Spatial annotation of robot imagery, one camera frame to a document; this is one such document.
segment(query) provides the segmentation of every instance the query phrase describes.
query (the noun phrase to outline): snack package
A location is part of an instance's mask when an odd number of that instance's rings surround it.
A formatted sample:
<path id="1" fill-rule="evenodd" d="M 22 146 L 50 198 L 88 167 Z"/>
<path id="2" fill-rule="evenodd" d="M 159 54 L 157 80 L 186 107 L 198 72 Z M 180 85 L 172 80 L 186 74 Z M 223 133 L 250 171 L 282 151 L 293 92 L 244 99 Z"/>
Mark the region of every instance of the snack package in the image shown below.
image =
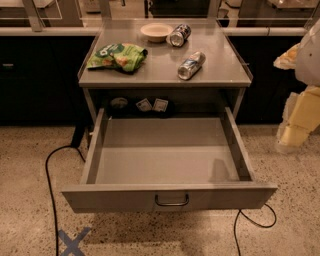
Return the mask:
<path id="1" fill-rule="evenodd" d="M 134 44 L 110 44 L 102 47 L 89 58 L 87 68 L 122 69 L 125 72 L 132 72 L 140 67 L 147 54 L 146 49 Z"/>

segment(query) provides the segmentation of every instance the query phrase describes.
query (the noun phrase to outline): tin can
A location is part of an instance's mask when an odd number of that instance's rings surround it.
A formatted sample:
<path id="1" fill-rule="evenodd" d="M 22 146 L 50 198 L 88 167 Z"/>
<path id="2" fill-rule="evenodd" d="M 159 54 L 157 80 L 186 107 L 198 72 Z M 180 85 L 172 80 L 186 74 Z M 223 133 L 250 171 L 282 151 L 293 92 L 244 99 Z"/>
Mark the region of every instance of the tin can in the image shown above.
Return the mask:
<path id="1" fill-rule="evenodd" d="M 191 34 L 191 28 L 187 24 L 180 24 L 169 36 L 173 46 L 181 47 Z"/>
<path id="2" fill-rule="evenodd" d="M 189 56 L 178 68 L 178 76 L 183 80 L 189 80 L 205 62 L 206 56 L 202 52 L 195 52 Z"/>

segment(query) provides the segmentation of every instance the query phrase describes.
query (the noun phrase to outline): blue tape mark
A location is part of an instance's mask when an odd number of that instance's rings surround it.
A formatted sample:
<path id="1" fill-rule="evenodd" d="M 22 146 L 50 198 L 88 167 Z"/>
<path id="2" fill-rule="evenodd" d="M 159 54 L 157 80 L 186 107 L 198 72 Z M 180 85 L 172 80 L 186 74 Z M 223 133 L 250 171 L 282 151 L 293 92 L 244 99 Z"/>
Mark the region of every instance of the blue tape mark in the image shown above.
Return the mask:
<path id="1" fill-rule="evenodd" d="M 59 237 L 67 246 L 67 249 L 61 254 L 61 256 L 68 256 L 70 253 L 73 253 L 74 256 L 85 256 L 84 253 L 79 249 L 79 243 L 81 240 L 90 232 L 89 227 L 85 227 L 77 237 L 72 240 L 66 232 L 62 229 L 59 230 Z"/>

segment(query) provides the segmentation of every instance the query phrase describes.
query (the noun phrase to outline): white bowl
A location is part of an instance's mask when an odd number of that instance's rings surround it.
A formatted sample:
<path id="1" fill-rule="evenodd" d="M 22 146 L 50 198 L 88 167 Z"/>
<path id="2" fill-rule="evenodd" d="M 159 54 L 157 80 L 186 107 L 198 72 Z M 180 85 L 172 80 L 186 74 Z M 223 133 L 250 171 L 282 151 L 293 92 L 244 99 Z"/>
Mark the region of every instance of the white bowl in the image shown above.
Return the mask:
<path id="1" fill-rule="evenodd" d="M 163 23 L 150 23 L 144 25 L 140 31 L 148 37 L 150 42 L 161 43 L 166 40 L 166 37 L 173 31 L 173 28 Z"/>

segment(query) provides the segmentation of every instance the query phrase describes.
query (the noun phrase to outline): power cord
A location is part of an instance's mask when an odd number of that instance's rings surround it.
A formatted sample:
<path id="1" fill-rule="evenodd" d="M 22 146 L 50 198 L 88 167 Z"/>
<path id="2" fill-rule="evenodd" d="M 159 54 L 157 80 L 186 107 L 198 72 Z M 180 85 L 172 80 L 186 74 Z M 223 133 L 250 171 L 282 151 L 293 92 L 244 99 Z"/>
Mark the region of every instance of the power cord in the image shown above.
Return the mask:
<path id="1" fill-rule="evenodd" d="M 48 186 L 49 186 L 49 191 L 50 191 L 50 197 L 51 197 L 51 203 L 52 203 L 52 209 L 53 209 L 53 217 L 54 217 L 54 229 L 55 229 L 55 247 L 56 247 L 56 256 L 59 255 L 59 230 L 58 230 L 58 217 L 57 217 L 57 211 L 56 211 L 56 203 L 55 203 L 55 199 L 54 199 L 54 195 L 53 195 L 53 190 L 52 190 L 52 185 L 51 185 L 51 179 L 50 179 L 50 174 L 49 174 L 49 168 L 48 168 L 48 164 L 49 164 L 49 159 L 51 158 L 51 156 L 56 153 L 59 150 L 65 149 L 65 148 L 74 148 L 75 150 L 78 151 L 81 159 L 85 162 L 85 159 L 81 153 L 81 151 L 72 146 L 72 145 L 67 145 L 67 146 L 62 146 L 59 147 L 55 150 L 53 150 L 47 157 L 46 159 L 46 174 L 47 174 L 47 181 L 48 181 Z"/>
<path id="2" fill-rule="evenodd" d="M 243 211 L 241 209 L 238 211 L 238 214 L 236 216 L 236 219 L 235 219 L 234 225 L 233 225 L 233 233 L 234 233 L 234 239 L 236 240 L 236 245 L 237 245 L 237 250 L 238 250 L 238 255 L 239 256 L 241 256 L 241 251 L 240 251 L 240 246 L 239 246 L 239 242 L 238 242 L 238 238 L 237 238 L 237 222 L 238 222 L 240 214 L 242 216 L 244 216 L 252 224 L 258 226 L 259 228 L 272 228 L 277 223 L 277 215 L 276 215 L 275 211 L 272 209 L 271 206 L 269 206 L 268 204 L 265 204 L 265 206 L 267 206 L 271 210 L 271 212 L 272 212 L 272 214 L 274 216 L 274 221 L 273 221 L 273 223 L 271 225 L 261 225 L 261 224 L 255 222 L 254 220 L 250 219 L 246 214 L 243 213 Z"/>

